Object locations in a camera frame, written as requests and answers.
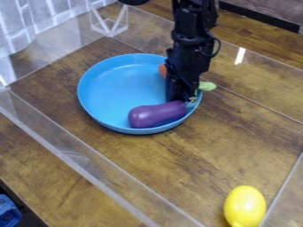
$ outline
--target wooden table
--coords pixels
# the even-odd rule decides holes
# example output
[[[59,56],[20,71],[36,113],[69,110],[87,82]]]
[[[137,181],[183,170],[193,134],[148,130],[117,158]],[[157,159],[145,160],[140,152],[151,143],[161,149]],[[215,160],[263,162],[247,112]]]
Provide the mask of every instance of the wooden table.
[[[153,0],[141,8],[169,19],[168,2]],[[303,67],[300,35],[228,12],[220,12],[215,34]],[[161,134],[135,137],[103,128],[76,98],[79,78],[88,68],[131,52],[136,50],[104,37],[14,82],[10,89],[205,226],[227,226],[227,193],[249,184],[271,204],[303,150],[301,100],[295,96],[301,90],[296,87],[293,93],[281,86],[288,80],[301,82],[301,75],[272,75],[267,92],[279,87],[275,98],[284,100],[273,102],[275,98],[268,101],[251,91],[244,76],[237,78],[243,80],[237,90],[228,77],[219,80],[209,74],[224,87],[204,94],[193,117]],[[16,60],[25,60],[24,53],[18,56]],[[257,89],[264,84],[261,78],[256,80]],[[2,115],[0,122],[0,178],[49,226],[144,225]]]

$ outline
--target toy lemon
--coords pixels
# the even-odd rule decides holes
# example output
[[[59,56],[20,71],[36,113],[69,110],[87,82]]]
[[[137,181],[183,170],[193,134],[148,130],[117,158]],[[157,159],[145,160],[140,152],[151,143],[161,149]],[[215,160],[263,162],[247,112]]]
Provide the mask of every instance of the toy lemon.
[[[232,227],[257,227],[267,212],[260,191],[247,185],[237,186],[224,201],[224,218]]]

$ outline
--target eggplant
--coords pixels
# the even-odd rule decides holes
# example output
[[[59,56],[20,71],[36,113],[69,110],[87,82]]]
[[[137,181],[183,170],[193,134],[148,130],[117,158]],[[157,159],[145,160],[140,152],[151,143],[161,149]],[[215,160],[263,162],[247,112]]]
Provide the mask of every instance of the eggplant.
[[[128,114],[128,120],[132,128],[145,129],[156,127],[169,121],[176,121],[181,119],[185,114],[185,102],[175,100],[159,105],[132,108]]]

